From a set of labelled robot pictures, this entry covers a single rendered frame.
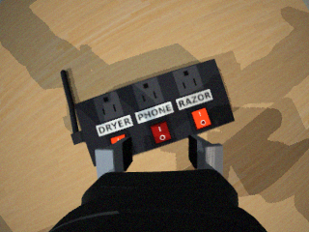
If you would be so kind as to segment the black power strip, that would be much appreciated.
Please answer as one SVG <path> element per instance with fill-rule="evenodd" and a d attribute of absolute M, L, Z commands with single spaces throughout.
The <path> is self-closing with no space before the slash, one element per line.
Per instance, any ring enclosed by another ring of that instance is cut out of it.
<path fill-rule="evenodd" d="M 235 121 L 215 59 L 77 104 L 73 103 L 65 70 L 61 70 L 61 77 L 73 145 L 86 142 L 94 166 L 95 149 L 106 148 L 123 137 L 132 137 L 134 156 Z"/>

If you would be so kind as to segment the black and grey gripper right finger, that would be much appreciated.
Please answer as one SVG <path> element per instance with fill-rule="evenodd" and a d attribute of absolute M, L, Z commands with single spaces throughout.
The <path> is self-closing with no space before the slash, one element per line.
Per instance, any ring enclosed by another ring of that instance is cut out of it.
<path fill-rule="evenodd" d="M 223 145 L 197 134 L 188 136 L 188 158 L 194 169 L 214 169 L 223 176 Z"/>

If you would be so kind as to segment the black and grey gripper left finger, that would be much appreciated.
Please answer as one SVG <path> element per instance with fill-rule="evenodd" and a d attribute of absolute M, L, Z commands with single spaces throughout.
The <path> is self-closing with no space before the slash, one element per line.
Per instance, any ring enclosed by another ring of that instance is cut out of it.
<path fill-rule="evenodd" d="M 123 137 L 106 148 L 95 149 L 98 178 L 108 172 L 127 171 L 132 158 L 131 137 Z"/>

